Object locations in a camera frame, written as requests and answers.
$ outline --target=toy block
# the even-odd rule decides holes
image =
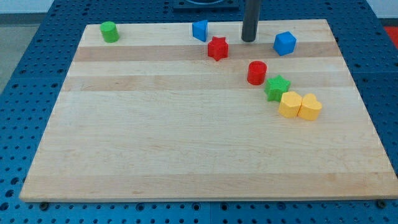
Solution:
[[[289,31],[276,35],[274,49],[280,56],[292,53],[295,46],[296,38]]]
[[[298,116],[309,121],[315,121],[321,110],[322,104],[314,94],[309,93],[303,97]]]
[[[275,78],[268,78],[264,92],[268,95],[268,101],[278,101],[282,98],[282,94],[287,92],[290,87],[290,81],[284,79],[281,75]]]
[[[206,42],[207,39],[207,20],[194,22],[192,24],[192,36],[198,40]]]
[[[207,45],[207,55],[216,61],[228,57],[228,44],[226,37],[213,37]]]
[[[99,29],[101,30],[102,36],[107,43],[113,43],[119,40],[118,30],[116,24],[111,21],[103,22]]]
[[[261,85],[266,79],[267,65],[261,61],[253,61],[249,64],[248,82],[252,85]]]
[[[299,113],[302,97],[294,91],[282,94],[278,112],[285,118],[294,118]]]

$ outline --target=green cylinder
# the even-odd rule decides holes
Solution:
[[[105,42],[113,43],[119,40],[118,30],[114,22],[103,22],[100,29]]]

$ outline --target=green star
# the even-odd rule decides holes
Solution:
[[[282,94],[287,92],[290,87],[290,81],[284,79],[281,75],[275,78],[268,78],[264,92],[268,95],[268,101],[278,101],[282,98]]]

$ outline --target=yellow heart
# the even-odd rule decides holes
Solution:
[[[297,116],[309,121],[315,121],[321,110],[322,104],[317,100],[314,94],[309,93],[303,97]]]

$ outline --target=red cylinder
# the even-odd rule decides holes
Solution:
[[[248,82],[252,85],[261,85],[266,79],[267,65],[264,62],[253,61],[249,64]]]

